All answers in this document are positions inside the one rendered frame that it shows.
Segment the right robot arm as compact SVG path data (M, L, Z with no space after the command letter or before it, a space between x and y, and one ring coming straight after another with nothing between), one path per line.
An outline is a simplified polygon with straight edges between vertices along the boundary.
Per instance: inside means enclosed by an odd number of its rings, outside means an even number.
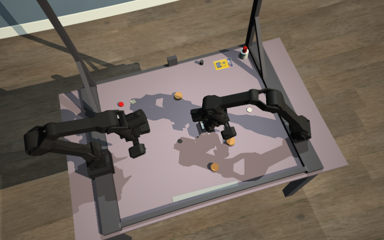
M142 109L128 115L124 110L116 109L99 112L90 118L58 123L49 122L44 126L35 126L24 134L25 152L30 156L57 153L82 157L86 161L87 168L94 171L107 166L106 156L99 142L80 144L58 138L88 132L107 133L107 135L116 133L124 137L129 134L131 129L136 138L150 133L150 126Z

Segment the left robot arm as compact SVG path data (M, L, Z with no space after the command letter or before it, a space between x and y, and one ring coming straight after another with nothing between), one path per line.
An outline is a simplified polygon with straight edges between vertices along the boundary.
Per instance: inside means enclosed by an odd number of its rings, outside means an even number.
M266 104L259 100L259 94L266 94ZM193 122L203 122L208 133L213 132L215 127L224 116L224 109L243 105L255 105L262 111L278 113L289 123L289 132L294 143L300 143L312 138L310 120L303 115L298 116L286 103L281 91L272 88L250 89L246 92L217 96L207 95L202 100L202 108L191 109L190 114ZM292 134L291 134L292 133Z

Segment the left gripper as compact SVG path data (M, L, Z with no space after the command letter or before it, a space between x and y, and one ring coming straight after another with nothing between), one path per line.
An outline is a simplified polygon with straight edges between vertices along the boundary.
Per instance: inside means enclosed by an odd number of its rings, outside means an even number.
M227 114L227 108L224 109L224 115L223 115L223 118L221 120L219 120L219 121L213 120L213 121L214 121L214 123L217 123L219 125L224 125L225 129L220 132L222 135L222 138L224 140L228 140L228 139L233 138L237 135L235 128L233 126L230 127L230 125L229 125L230 119L229 119L229 116Z

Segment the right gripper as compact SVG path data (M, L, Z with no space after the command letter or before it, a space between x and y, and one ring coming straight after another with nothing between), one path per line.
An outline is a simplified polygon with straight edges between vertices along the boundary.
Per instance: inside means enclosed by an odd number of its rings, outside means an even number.
M128 149L131 158L135 159L146 153L145 145L139 143L139 139L134 135L133 129L130 129L130 132L126 136L120 136L120 139L124 138L126 142L133 142L133 146Z

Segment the wooden disc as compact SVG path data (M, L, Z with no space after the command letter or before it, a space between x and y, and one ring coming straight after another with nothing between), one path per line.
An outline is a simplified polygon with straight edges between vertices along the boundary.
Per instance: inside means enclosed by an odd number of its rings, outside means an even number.
M233 146L235 144L235 139L232 137L232 138L226 140L226 143L229 146Z
M217 163L213 163L210 168L213 172L216 172L219 169L219 165Z
M181 100L183 98L183 95L182 95L181 92L176 92L174 97L175 97L176 100Z

